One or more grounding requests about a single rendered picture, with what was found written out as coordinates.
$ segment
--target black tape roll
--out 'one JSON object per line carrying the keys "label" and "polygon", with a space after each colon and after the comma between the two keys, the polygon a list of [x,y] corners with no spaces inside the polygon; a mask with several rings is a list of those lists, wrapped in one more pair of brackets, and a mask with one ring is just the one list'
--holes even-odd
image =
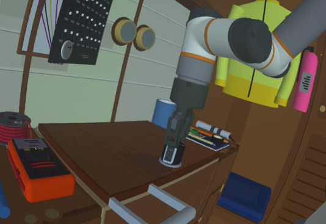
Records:
{"label": "black tape roll", "polygon": [[215,143],[215,144],[222,144],[223,143],[223,137],[219,136],[219,135],[213,135],[211,137],[211,142]]}

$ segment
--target multimeter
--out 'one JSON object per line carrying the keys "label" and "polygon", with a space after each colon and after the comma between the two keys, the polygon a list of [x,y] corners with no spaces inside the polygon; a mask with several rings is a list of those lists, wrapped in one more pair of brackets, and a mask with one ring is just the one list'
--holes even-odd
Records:
{"label": "multimeter", "polygon": [[8,157],[30,203],[74,194],[76,179],[44,139],[11,139]]}

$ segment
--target blue storage box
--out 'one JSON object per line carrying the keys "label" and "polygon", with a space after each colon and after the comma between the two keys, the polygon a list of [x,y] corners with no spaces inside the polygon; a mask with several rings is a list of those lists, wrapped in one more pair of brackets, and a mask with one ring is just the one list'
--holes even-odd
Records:
{"label": "blue storage box", "polygon": [[265,214],[272,189],[230,172],[217,204],[254,222]]}

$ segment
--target black joint cap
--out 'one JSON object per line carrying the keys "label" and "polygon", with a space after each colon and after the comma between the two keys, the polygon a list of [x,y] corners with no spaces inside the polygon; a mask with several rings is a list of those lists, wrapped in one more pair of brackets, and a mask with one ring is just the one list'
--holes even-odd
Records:
{"label": "black joint cap", "polygon": [[218,12],[216,10],[213,10],[213,9],[210,9],[210,8],[205,8],[205,7],[196,7],[196,8],[193,8],[190,11],[187,24],[192,19],[195,19],[195,18],[198,18],[198,17],[204,17],[204,16],[213,17],[213,18],[223,18],[223,16],[220,14],[220,12]]}
{"label": "black joint cap", "polygon": [[283,76],[285,76],[289,72],[290,67],[291,67],[291,62],[288,64],[288,67],[286,67],[285,71],[282,72],[282,74],[279,74],[277,76],[268,76],[268,77],[270,77],[270,78],[282,78]]}
{"label": "black joint cap", "polygon": [[262,63],[272,49],[272,34],[260,20],[239,18],[230,26],[228,41],[232,52],[246,63]]}

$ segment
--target jacket sleeve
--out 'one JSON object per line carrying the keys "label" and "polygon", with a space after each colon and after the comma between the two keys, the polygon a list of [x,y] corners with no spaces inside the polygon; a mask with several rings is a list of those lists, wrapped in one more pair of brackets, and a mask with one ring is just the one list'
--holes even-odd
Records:
{"label": "jacket sleeve", "polygon": [[301,53],[298,54],[297,57],[291,61],[290,70],[284,76],[281,86],[280,86],[280,89],[278,90],[278,93],[275,97],[275,100],[274,100],[275,104],[279,104],[281,106],[286,107],[286,104],[288,103],[288,99],[290,97],[291,91],[293,89],[295,79],[297,77],[297,72],[298,72],[299,64],[300,64],[300,57],[301,57]]}
{"label": "jacket sleeve", "polygon": [[[244,9],[237,6],[232,5],[231,12],[229,14],[229,19],[238,19],[241,18],[244,14]],[[216,64],[216,78],[215,84],[226,87],[226,81],[228,80],[228,64],[229,58],[218,57]]]}

